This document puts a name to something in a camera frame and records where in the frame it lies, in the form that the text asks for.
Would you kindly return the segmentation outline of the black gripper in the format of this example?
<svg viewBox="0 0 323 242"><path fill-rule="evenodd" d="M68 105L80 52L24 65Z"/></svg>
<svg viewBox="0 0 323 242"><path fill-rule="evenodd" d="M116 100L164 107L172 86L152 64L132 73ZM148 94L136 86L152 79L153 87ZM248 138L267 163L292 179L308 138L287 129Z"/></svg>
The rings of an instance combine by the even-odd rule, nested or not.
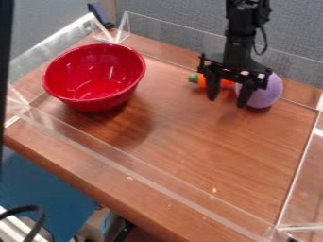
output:
<svg viewBox="0 0 323 242"><path fill-rule="evenodd" d="M205 77L205 92L211 101L217 98L220 80L228 79L237 83L241 75L268 73L272 70L252 59L256 31L248 35L225 32L225 42L221 53L201 53L196 72ZM243 108L252 96L255 84L247 80L240 85L237 107Z"/></svg>

